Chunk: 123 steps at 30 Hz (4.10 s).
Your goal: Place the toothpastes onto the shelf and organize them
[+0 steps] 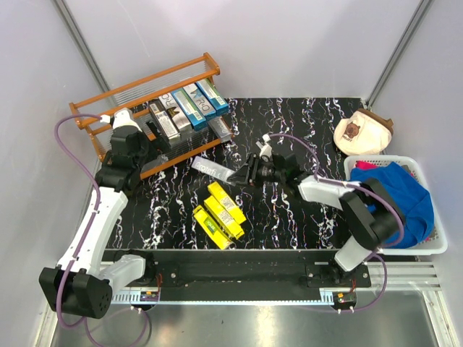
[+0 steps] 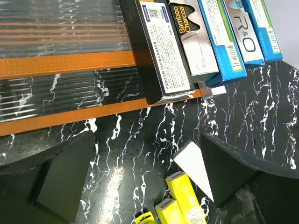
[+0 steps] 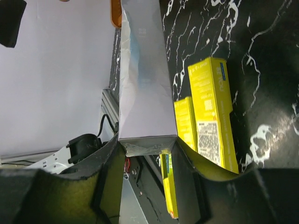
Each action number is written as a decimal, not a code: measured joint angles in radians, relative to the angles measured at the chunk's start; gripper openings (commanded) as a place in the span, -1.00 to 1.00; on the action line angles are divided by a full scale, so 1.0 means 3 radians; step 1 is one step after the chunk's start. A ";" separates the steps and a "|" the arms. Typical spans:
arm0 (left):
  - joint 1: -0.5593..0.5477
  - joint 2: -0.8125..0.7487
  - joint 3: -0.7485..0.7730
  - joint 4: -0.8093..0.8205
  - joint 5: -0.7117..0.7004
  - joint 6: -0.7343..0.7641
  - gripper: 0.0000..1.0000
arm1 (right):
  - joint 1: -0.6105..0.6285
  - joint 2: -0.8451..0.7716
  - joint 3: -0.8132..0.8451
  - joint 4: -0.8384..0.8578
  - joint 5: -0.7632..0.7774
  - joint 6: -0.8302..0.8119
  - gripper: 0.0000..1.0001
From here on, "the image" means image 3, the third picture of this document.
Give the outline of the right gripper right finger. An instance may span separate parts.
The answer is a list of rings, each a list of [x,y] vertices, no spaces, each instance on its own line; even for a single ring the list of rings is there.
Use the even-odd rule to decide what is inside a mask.
[[[238,175],[177,139],[171,151],[181,224],[296,224],[299,171],[254,168]]]

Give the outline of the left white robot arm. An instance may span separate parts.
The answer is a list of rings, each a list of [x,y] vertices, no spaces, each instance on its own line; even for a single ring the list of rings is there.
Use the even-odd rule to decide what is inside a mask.
[[[105,82],[99,3],[29,0],[14,48],[0,48],[0,163],[69,167],[70,140],[97,133]],[[47,154],[41,161],[36,159]]]

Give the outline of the silver toothpaste box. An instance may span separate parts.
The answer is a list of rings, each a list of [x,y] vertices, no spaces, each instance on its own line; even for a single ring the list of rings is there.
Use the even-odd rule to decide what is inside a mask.
[[[124,0],[118,140],[127,157],[168,154],[178,136],[157,0]]]

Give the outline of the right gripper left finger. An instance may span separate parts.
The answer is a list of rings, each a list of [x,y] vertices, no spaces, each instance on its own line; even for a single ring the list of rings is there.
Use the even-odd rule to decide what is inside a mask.
[[[61,174],[42,169],[0,171],[3,224],[116,224],[124,151],[114,136]]]

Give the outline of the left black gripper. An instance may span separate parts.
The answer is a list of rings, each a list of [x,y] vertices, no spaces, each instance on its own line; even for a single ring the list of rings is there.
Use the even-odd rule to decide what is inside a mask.
[[[23,17],[26,1],[1,0],[0,1],[0,43],[7,48],[16,46],[21,19]]]

